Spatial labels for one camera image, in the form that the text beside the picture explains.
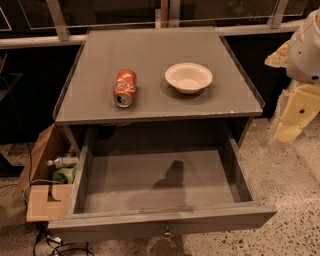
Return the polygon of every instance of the floor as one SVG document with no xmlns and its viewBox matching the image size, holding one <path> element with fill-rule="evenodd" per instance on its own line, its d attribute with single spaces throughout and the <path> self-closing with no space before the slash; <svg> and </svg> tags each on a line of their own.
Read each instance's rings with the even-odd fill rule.
<svg viewBox="0 0 320 256">
<path fill-rule="evenodd" d="M 99 241 L 89 244 L 90 252 L 103 256 L 319 255 L 320 116 L 290 145 L 270 143 L 270 127 L 272 122 L 268 119 L 254 120 L 240 149 L 243 165 L 260 200 L 278 209 L 262 228 L 168 240 L 156 237 Z M 14 146 L 2 145 L 0 152 L 14 164 L 23 164 L 28 157 L 26 151 L 23 146 L 12 149 Z M 38 229 L 25 223 L 22 196 L 12 197 L 14 185 L 3 187 L 16 182 L 17 178 L 0 178 L 0 250 L 7 256 L 32 255 Z M 51 252 L 52 248 L 42 239 L 35 255 Z M 61 255 L 86 255 L 86 252 L 72 250 Z"/>
</svg>

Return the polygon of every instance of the red soda can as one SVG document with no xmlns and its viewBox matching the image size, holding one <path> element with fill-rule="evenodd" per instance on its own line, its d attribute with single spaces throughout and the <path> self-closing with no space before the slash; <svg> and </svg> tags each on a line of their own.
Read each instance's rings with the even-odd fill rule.
<svg viewBox="0 0 320 256">
<path fill-rule="evenodd" d="M 136 96 L 137 76 L 130 69 L 122 69 L 117 75 L 116 87 L 113 90 L 113 98 L 121 108 L 129 107 Z"/>
</svg>

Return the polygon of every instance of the white bowl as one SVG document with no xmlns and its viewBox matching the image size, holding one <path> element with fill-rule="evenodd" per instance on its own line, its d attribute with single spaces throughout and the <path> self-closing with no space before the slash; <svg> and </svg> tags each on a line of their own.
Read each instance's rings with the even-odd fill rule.
<svg viewBox="0 0 320 256">
<path fill-rule="evenodd" d="M 195 63 L 180 63 L 171 66 L 165 73 L 169 84 L 184 94 L 195 93 L 212 82 L 209 69 Z"/>
</svg>

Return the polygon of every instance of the cabinet top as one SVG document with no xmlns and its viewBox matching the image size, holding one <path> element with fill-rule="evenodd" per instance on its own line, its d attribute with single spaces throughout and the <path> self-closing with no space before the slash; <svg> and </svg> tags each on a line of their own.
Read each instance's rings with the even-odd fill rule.
<svg viewBox="0 0 320 256">
<path fill-rule="evenodd" d="M 96 30 L 87 41 L 55 117 L 61 125 L 106 124 L 255 116 L 261 105 L 214 28 Z M 184 95 L 165 80 L 177 63 L 207 67 L 212 83 L 194 95 Z M 117 74 L 129 68 L 137 74 L 134 103 L 119 108 L 113 99 Z"/>
</svg>

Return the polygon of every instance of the plastic bottle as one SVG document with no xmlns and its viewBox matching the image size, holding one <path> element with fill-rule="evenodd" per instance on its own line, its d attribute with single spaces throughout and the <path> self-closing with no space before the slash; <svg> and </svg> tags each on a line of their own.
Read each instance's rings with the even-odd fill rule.
<svg viewBox="0 0 320 256">
<path fill-rule="evenodd" d="M 76 156 L 65 156 L 65 157 L 58 157 L 55 160 L 49 160 L 47 162 L 48 166 L 54 166 L 56 168 L 63 168 L 74 166 L 78 163 L 78 158 Z"/>
</svg>

